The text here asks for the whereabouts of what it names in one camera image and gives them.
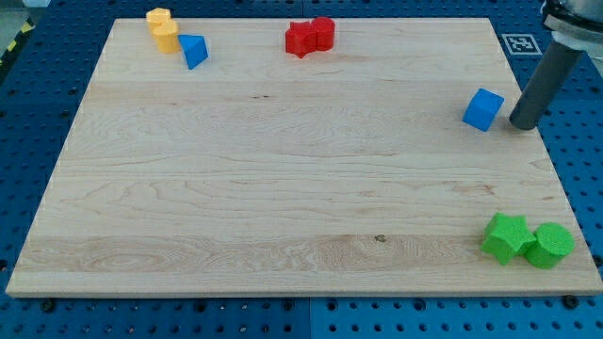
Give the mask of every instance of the wooden board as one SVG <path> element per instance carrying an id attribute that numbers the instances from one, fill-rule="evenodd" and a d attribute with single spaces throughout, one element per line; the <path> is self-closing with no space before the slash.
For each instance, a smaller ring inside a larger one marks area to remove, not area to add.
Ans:
<path id="1" fill-rule="evenodd" d="M 8 285 L 13 297 L 596 294 L 588 248 L 485 19 L 339 20 L 284 53 L 288 20 L 179 20 L 194 71 L 118 20 Z M 507 100 L 462 122 L 480 87 Z M 501 211 L 563 223 L 551 270 L 482 253 Z"/>

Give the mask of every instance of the black cylinder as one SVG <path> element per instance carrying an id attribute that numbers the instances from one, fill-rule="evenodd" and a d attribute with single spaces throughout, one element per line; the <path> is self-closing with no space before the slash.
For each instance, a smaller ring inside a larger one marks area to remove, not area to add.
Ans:
<path id="1" fill-rule="evenodd" d="M 556 41 L 551 42 L 542 60 L 531 75 L 511 113 L 511 124 L 522 130 L 530 130 L 538 124 L 555 93 L 578 62 L 581 51 L 573 50 Z"/>

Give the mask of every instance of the green cylinder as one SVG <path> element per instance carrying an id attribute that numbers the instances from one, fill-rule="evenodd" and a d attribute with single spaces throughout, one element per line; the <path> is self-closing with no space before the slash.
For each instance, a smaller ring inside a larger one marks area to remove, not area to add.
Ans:
<path id="1" fill-rule="evenodd" d="M 524 254 L 530 264 L 550 269 L 574 250 L 574 236 L 562 225 L 547 222 L 536 230 L 536 243 Z"/>

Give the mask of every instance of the green block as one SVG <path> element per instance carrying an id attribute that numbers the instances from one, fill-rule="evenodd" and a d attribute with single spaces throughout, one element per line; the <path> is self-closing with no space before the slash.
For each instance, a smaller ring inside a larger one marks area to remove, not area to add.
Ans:
<path id="1" fill-rule="evenodd" d="M 576 246 L 574 236 L 558 223 L 547 222 L 540 225 L 535 235 L 536 244 L 524 256 L 538 268 L 553 268 Z"/>
<path id="2" fill-rule="evenodd" d="M 494 254 L 501 265 L 507 265 L 535 243 L 536 237 L 528 230 L 525 216 L 509 217 L 496 213 L 486 226 L 481 250 Z"/>

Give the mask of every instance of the blue pegboard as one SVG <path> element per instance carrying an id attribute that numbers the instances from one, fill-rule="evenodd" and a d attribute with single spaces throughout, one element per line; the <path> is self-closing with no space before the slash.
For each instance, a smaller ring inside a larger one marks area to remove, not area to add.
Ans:
<path id="1" fill-rule="evenodd" d="M 0 87 L 0 286 L 24 243 L 113 20 L 175 17 L 488 17 L 550 34 L 530 0 L 54 0 Z M 521 87 L 539 56 L 503 48 Z M 603 254 L 603 82 L 584 57 L 539 130 L 595 258 Z M 0 295 L 0 338 L 602 337 L 603 298 L 48 300 Z"/>

